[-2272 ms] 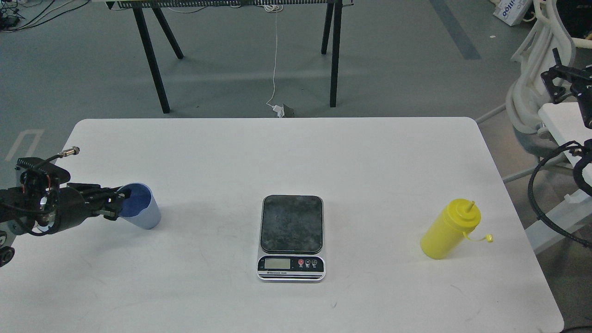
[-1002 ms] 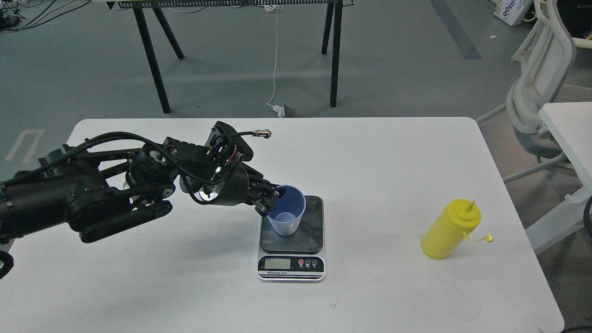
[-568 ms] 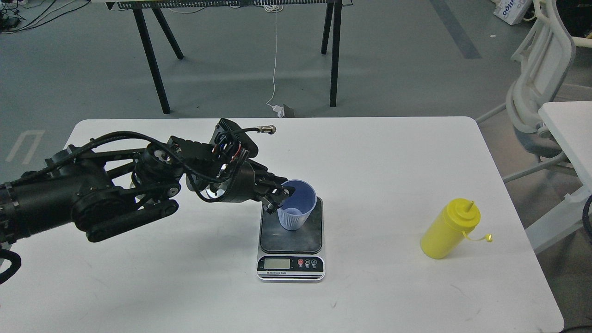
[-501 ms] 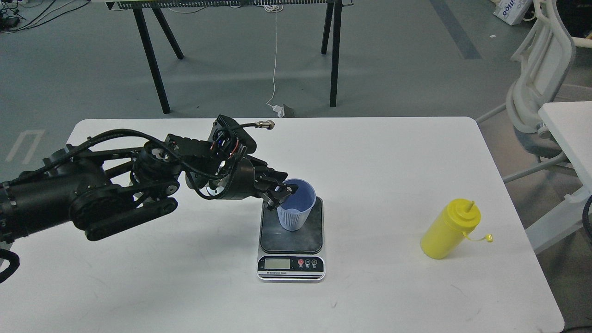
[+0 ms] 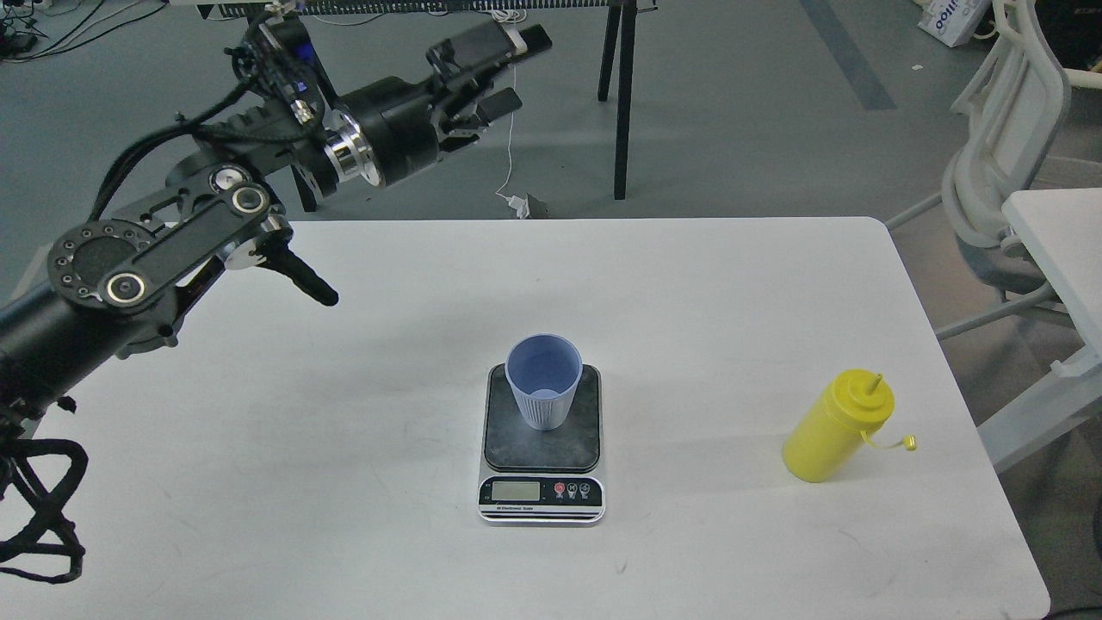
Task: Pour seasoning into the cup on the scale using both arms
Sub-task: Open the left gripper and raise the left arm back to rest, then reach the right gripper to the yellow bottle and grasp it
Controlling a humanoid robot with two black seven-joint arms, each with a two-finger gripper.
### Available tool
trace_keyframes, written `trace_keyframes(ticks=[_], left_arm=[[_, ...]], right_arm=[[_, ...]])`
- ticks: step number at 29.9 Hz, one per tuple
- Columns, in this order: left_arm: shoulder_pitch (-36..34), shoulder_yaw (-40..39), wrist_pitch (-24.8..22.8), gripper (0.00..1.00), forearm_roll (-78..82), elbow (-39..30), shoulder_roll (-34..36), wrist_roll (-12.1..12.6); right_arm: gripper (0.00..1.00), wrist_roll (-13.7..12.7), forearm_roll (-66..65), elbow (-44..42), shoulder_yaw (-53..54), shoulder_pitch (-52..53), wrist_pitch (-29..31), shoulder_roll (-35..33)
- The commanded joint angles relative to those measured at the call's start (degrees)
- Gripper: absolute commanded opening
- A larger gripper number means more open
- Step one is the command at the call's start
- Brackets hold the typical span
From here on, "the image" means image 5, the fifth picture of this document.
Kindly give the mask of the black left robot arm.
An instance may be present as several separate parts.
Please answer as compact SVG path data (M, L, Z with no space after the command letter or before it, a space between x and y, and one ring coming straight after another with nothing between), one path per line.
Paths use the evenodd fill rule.
M46 282L3 308L3 489L30 507L3 539L3 572L64 584L85 547L65 516L88 467L79 443L33 438L50 406L110 357L176 345L185 315L226 270L259 267L331 307L338 295L290 248L272 173L291 168L303 208L350 180L390 187L479 141L515 113L495 78L552 47L544 28L480 23L426 52L430 75L334 91L294 3L269 3L227 54L222 101L134 142L114 161L90 216L60 235Z

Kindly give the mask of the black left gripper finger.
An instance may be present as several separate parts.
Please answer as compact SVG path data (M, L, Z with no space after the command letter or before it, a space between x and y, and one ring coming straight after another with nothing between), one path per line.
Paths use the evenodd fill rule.
M450 90L491 78L505 67L534 58L554 43L545 28L516 28L486 22L452 39L441 40L426 52L430 68Z
M514 88L479 93L446 109L441 119L441 152L454 153L476 144L493 122L515 115L523 102Z

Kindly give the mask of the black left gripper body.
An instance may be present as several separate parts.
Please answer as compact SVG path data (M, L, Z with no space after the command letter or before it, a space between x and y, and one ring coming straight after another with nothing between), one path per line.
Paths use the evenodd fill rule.
M434 109L445 98L436 77L409 83L388 76L343 94L327 116L327 157L336 181L361 177L390 187L440 156Z

